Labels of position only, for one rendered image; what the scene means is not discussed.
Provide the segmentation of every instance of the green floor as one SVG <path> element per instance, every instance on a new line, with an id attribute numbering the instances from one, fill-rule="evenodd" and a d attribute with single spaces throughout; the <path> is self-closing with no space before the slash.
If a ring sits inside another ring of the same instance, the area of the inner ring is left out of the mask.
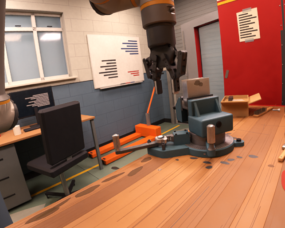
<path id="1" fill-rule="evenodd" d="M 188 128 L 187 124 L 171 124 L 171 123 L 162 123 L 160 124 L 161 126 L 161 132 L 165 132 L 173 127 L 178 126 L 177 128 L 168 131 L 165 133 L 165 135 L 167 134 L 171 134 L 172 131 L 174 130 L 182 130 L 185 128 Z M 127 146 L 128 144 L 131 144 L 135 141 L 138 141 L 142 139 L 138 138 L 130 143 L 125 144 L 124 146 Z M 105 156 L 109 153 L 114 152 L 114 150 L 111 150 L 105 154 L 102 155 Z M 75 182 L 75 186 L 73 188 L 73 191 L 82 189 L 86 186 L 88 186 L 89 184 L 99 180 L 100 178 L 105 177 L 108 174 L 111 174 L 112 172 L 114 172 L 115 170 L 112 169 L 112 167 L 118 167 L 121 168 L 131 162 L 133 162 L 134 160 L 144 156 L 145 154 L 147 154 L 147 149 L 142 149 L 142 150 L 138 150 L 138 151 L 134 151 L 126 156 L 124 156 L 121 159 L 118 159 L 117 161 L 114 161 L 108 165 L 103 165 L 103 169 L 100 170 L 99 167 L 95 167 L 91 170 L 89 170 L 86 173 L 83 173 L 77 177 L 75 177 L 74 179 L 76 180 Z M 67 170 L 64 174 L 66 179 L 69 177 L 72 177 L 73 175 L 76 175 L 84 170 L 87 170 L 95 165 L 98 164 L 97 158 L 87 158 L 84 161 L 78 163 L 77 165 L 75 165 L 74 167 L 72 167 L 71 169 Z M 34 177 L 28 181 L 26 181 L 28 189 L 30 191 L 30 194 L 35 194 L 43 189 L 46 189 L 56 183 L 60 182 L 60 177 L 56 177 L 56 178 L 50 178 L 44 175 L 39 175 L 37 177 Z M 51 192 L 63 192 L 62 186 L 61 184 L 58 186 L 55 186 L 53 188 L 51 188 L 50 190 Z M 15 207 L 11 210 L 9 210 L 9 214 L 12 217 L 13 222 L 16 222 L 26 216 L 29 216 L 30 214 L 35 213 L 36 211 L 56 202 L 58 200 L 58 197 L 50 197 L 49 199 L 47 199 L 47 197 L 45 196 L 45 192 L 42 192 L 34 197 L 32 197 L 32 199 L 18 207 Z"/>

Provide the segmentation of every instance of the monitor stand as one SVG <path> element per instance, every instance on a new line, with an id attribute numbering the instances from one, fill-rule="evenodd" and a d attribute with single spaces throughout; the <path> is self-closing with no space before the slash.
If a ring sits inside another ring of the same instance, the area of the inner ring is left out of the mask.
<path id="1" fill-rule="evenodd" d="M 38 108 L 35 107 L 34 110 L 35 110 L 35 118 L 37 119 L 37 124 L 33 124 L 33 125 L 30 125 L 29 128 L 25 128 L 25 129 L 24 129 L 25 132 L 32 131 L 32 130 L 36 130 L 36 129 L 39 129 L 39 128 L 40 128 L 39 116 L 38 116 Z"/>

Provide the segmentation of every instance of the chair base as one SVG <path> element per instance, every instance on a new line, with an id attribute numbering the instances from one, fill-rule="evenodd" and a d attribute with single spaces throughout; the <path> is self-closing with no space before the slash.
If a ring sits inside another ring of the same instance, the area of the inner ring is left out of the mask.
<path id="1" fill-rule="evenodd" d="M 75 186 L 75 180 L 72 180 L 71 183 L 70 183 L 70 186 L 68 187 L 68 190 L 70 191 L 70 194 L 75 192 L 75 191 L 72 192 L 74 186 Z M 53 193 L 53 192 L 45 192 L 45 195 L 46 195 L 47 198 L 48 197 L 61 197 L 60 199 L 63 199 L 64 197 L 67 196 L 65 193 Z"/>

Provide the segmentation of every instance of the orange pallet jack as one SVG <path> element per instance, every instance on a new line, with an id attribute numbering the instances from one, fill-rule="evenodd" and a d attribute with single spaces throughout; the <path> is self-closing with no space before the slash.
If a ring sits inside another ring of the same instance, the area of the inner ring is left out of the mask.
<path id="1" fill-rule="evenodd" d="M 134 142 L 134 143 L 128 145 L 127 147 L 134 146 L 134 145 L 140 145 L 140 144 L 146 143 L 148 140 L 154 141 L 156 136 L 161 135 L 161 127 L 151 125 L 151 121 L 150 121 L 149 111 L 150 111 L 152 99 L 154 96 L 154 92 L 155 92 L 155 88 L 153 88 L 151 100 L 150 100 L 150 103 L 148 105 L 148 111 L 145 114 L 146 119 L 147 119 L 147 124 L 140 123 L 140 124 L 135 125 L 135 133 L 121 138 L 120 139 L 120 145 L 124 145 L 124 144 L 131 142 L 135 139 L 138 139 L 140 137 L 145 137 L 141 140 L 138 140 L 137 142 Z M 110 150 L 113 150 L 113 149 L 114 149 L 114 144 L 112 142 L 99 148 L 100 154 L 104 154 L 104 153 L 109 152 Z M 105 165 L 108 165 L 109 163 L 116 161 L 117 159 L 124 157 L 125 155 L 127 155 L 129 153 L 131 153 L 131 152 L 123 153 L 123 154 L 116 154 L 115 152 L 113 152 L 111 154 L 104 156 L 102 158 L 102 163 Z M 90 151 L 88 154 L 92 158 L 97 156 L 95 149 Z"/>

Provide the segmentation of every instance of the whiteboard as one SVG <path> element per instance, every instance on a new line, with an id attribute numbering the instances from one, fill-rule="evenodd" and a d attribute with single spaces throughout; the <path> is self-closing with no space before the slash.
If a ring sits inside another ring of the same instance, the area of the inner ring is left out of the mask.
<path id="1" fill-rule="evenodd" d="M 95 89 L 144 81 L 138 37 L 87 35 Z"/>

